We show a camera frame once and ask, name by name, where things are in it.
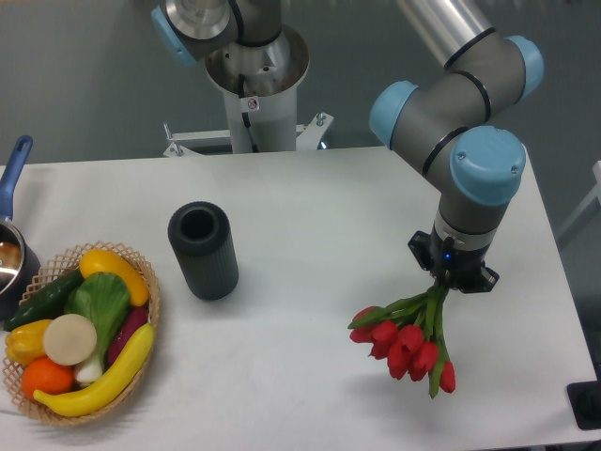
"label sticker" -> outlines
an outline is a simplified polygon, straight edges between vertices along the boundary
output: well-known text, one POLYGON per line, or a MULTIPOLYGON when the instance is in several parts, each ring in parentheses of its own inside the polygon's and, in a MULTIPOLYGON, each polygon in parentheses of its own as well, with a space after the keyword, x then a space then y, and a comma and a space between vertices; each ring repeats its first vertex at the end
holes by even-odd
POLYGON ((259 98, 257 96, 240 99, 242 113, 252 113, 259 110, 259 98))

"saucepan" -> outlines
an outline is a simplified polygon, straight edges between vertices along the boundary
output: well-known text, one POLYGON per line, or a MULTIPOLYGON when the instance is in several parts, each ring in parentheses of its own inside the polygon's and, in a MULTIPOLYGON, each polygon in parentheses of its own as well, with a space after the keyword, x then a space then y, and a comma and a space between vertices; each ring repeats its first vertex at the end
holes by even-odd
POLYGON ((33 144, 30 136, 17 140, 0 179, 0 321, 12 317, 39 270, 38 257, 11 222, 15 187, 33 144))

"green cucumber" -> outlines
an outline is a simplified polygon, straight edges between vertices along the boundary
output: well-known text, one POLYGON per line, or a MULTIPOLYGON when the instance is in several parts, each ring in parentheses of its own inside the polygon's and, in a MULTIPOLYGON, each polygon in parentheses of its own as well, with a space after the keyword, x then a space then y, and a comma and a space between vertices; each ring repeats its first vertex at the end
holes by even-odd
POLYGON ((4 321, 4 330, 13 329, 40 319, 55 319, 63 315, 69 294, 84 282, 79 269, 54 279, 19 305, 12 318, 4 321))

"orange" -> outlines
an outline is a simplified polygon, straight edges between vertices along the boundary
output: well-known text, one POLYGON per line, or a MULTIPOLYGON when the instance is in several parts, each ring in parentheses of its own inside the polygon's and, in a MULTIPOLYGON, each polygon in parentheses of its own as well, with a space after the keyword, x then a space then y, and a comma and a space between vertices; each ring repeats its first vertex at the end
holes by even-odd
POLYGON ((41 390, 50 395, 67 393, 73 385, 73 369, 54 363, 48 357, 33 361, 23 372, 21 389, 27 399, 34 399, 34 392, 41 390))

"wicker basket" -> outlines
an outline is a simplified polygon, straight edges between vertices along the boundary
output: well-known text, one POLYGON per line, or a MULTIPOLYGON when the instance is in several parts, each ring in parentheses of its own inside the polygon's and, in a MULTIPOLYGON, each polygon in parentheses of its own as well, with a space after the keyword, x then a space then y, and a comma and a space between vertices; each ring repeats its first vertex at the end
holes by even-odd
MULTIPOLYGON (((27 287, 27 291, 23 294, 21 303, 27 302, 33 293, 38 291, 44 285, 52 282, 63 272, 67 272, 68 270, 77 267, 82 255, 93 248, 108 249, 119 254, 128 262, 130 262, 130 264, 140 274, 142 274, 150 291, 150 298, 148 302, 148 322, 154 326, 156 331, 159 326, 160 314, 159 281, 157 280, 150 263, 148 263, 146 259, 138 252, 121 243, 113 244, 111 242, 98 241, 94 244, 84 244, 81 246, 78 245, 73 249, 68 249, 64 254, 57 255, 54 259, 48 262, 47 266, 39 269, 38 275, 34 276, 32 283, 27 287)), ((118 406, 125 398, 127 398, 143 377, 151 354, 152 350, 148 354, 148 357, 146 358, 146 361, 140 370, 131 380, 130 384, 115 400, 113 400, 113 402, 96 412, 84 416, 68 418, 54 413, 48 407, 39 404, 36 401, 30 401, 27 399, 21 391, 21 379, 23 376, 24 367, 11 362, 8 358, 4 359, 4 384, 7 386, 8 392, 12 396, 12 403, 15 404, 27 417, 39 420, 45 425, 57 427, 78 426, 103 417, 112 411, 116 406, 118 406)))

